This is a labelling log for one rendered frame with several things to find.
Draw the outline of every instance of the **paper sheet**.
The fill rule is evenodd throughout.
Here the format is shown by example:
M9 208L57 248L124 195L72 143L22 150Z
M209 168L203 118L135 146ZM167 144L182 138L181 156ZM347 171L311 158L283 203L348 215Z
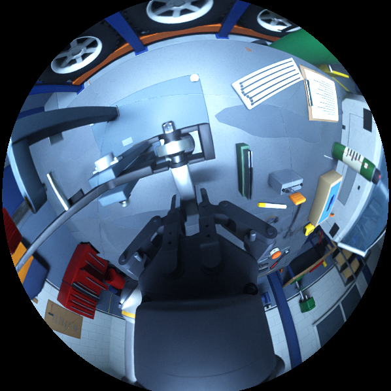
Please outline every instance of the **paper sheet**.
M293 58L289 58L261 68L232 83L232 86L251 110L300 80L303 76Z
M337 91L334 81L304 69L309 80L309 88L313 100L312 115L314 120L338 121Z

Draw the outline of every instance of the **clipboard clip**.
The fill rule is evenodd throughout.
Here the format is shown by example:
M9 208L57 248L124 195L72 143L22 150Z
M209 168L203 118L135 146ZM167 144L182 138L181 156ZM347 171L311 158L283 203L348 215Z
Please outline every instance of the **clipboard clip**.
M313 106L313 97L311 96L311 90L309 87L309 80L304 79L305 87L307 89L308 106Z

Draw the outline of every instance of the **red tool box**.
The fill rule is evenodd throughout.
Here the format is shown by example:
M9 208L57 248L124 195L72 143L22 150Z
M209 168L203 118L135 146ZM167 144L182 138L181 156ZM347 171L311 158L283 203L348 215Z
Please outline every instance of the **red tool box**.
M70 311L94 319L108 262L87 244L79 244L65 271L57 300Z

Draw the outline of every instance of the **wheel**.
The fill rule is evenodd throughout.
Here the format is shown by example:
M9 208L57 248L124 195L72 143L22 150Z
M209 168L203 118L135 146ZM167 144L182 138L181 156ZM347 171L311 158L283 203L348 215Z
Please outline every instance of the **wheel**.
M50 84L72 82L112 54L118 48L120 38L105 20L96 23L54 58L39 81Z
M253 4L245 10L237 25L257 33L280 38L301 29L283 16Z
M151 0L121 11L138 36L220 24L235 1Z

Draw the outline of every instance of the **clipboard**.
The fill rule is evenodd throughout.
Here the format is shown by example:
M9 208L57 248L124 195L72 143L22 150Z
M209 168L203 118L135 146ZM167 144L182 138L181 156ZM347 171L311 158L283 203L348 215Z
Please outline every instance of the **clipboard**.
M307 80L307 77L305 75L305 69L310 71L310 72L313 72L313 73L316 73L317 75L321 76L322 78L325 78L325 79L328 79L330 81L332 81L334 83L333 80L331 80L330 78L322 75L321 73L319 72L315 72L313 71L312 69L309 69L307 67L304 67L302 66L302 64L299 65L300 66L300 71L301 71L301 75L303 76L303 83L304 83L304 89L305 89L305 96L307 97L307 105L308 105L308 117L309 117L309 120L310 121L322 121L322 122L337 122L338 123L338 120L335 121L335 120L325 120L325 119L322 119L322 118L313 118L313 109L312 109L312 102L313 102L313 99L311 97L311 91L309 89L309 81Z

